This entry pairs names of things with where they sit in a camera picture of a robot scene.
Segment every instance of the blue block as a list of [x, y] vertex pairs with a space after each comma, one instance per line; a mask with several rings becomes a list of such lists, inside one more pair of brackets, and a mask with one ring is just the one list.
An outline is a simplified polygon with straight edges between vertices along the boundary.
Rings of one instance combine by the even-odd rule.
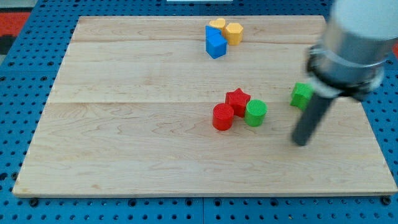
[[214, 34], [206, 37], [206, 51], [216, 59], [226, 54], [227, 41], [221, 34]]
[[221, 30], [216, 29], [216, 28], [211, 27], [211, 26], [206, 26], [206, 38], [210, 37], [212, 35], [215, 35], [215, 34], [221, 35]]

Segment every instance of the green block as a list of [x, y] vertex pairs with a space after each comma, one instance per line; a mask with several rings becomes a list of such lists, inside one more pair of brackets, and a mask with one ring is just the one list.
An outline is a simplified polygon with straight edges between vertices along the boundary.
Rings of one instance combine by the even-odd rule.
[[300, 108], [302, 111], [307, 108], [308, 102], [311, 100], [313, 89], [311, 85], [306, 83], [296, 83], [291, 94], [292, 101], [290, 105]]
[[261, 100], [251, 100], [246, 105], [244, 121], [252, 127], [262, 124], [267, 113], [267, 105]]

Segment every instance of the wooden board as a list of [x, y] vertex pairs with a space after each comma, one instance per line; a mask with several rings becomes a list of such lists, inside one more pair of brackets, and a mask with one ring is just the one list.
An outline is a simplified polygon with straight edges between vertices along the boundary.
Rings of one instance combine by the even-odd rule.
[[[205, 52], [214, 17], [81, 17], [14, 186], [18, 197], [389, 195], [397, 186], [361, 105], [340, 99], [311, 143], [289, 106], [320, 16], [226, 17], [244, 41]], [[241, 87], [269, 112], [211, 125]]]

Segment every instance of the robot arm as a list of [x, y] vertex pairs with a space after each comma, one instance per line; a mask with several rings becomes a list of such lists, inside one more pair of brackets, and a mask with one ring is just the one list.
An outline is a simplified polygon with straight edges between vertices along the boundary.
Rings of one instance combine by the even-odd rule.
[[326, 30], [309, 50], [314, 94], [292, 139], [307, 144], [339, 96], [362, 100], [384, 77], [383, 63], [398, 40], [398, 0], [336, 0]]

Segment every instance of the red cylinder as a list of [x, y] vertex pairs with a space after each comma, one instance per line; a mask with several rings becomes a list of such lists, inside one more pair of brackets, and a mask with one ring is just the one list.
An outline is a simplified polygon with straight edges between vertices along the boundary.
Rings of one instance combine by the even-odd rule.
[[226, 103], [217, 104], [213, 109], [213, 126], [220, 131], [226, 131], [232, 126], [234, 109]]

